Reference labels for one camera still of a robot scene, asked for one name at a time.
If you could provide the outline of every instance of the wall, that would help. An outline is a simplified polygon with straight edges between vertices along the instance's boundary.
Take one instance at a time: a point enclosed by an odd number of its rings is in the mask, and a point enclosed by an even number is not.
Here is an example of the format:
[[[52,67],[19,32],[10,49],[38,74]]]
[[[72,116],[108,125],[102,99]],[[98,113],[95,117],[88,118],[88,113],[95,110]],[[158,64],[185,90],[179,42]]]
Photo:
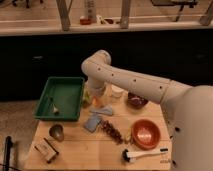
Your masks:
[[[192,85],[213,83],[212,30],[0,37],[0,99],[39,98],[49,76],[84,76],[99,49],[112,65]]]

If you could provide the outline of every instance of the wooden tabletop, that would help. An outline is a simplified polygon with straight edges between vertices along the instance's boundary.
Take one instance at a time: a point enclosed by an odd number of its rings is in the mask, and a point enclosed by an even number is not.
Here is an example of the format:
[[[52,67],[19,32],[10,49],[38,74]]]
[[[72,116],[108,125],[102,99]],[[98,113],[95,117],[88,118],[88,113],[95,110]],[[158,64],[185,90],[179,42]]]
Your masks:
[[[101,115],[111,122],[124,137],[131,130],[131,125],[139,119],[149,119],[160,128],[161,141],[156,148],[168,148],[166,154],[140,157],[135,163],[124,162],[121,154],[128,150],[141,150],[133,144],[116,144],[99,127],[94,133],[83,128],[91,113],[88,108],[82,108],[78,122],[40,121],[35,137],[25,163],[27,170],[169,170],[171,158],[171,141],[159,105],[149,102],[142,109],[133,109],[126,104],[127,92],[121,98],[111,96],[110,88],[103,97],[106,104],[113,108],[113,116]],[[64,141],[57,142],[49,135],[49,129],[54,124],[62,124]],[[41,154],[35,150],[34,144],[46,138],[59,151],[59,156],[47,164]]]

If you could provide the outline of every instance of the orange bowl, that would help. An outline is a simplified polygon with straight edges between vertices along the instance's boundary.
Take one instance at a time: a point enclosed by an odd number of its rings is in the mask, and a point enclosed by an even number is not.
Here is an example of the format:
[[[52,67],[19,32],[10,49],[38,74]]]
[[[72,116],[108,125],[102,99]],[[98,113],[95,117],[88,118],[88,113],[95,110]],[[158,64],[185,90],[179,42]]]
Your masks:
[[[141,119],[133,124],[132,137],[140,148],[150,150],[158,145],[161,134],[158,126],[154,122]]]

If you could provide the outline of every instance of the floor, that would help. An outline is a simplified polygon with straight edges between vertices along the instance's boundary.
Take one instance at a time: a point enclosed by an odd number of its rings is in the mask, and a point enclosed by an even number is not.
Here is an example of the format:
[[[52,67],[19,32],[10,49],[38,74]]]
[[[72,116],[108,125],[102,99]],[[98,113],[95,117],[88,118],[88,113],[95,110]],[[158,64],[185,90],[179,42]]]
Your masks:
[[[37,101],[0,102],[0,163],[4,158],[4,143],[7,136],[14,143],[11,149],[10,166],[23,170],[38,121],[34,119]]]

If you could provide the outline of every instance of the green tray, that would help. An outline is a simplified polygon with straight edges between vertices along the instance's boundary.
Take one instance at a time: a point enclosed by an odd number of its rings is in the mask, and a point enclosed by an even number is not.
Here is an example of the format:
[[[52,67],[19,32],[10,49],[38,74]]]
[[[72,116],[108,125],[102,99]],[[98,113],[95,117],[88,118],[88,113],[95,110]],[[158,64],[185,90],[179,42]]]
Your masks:
[[[80,116],[84,78],[49,77],[39,100],[35,118],[49,121],[77,121]],[[53,112],[53,104],[59,112]]]

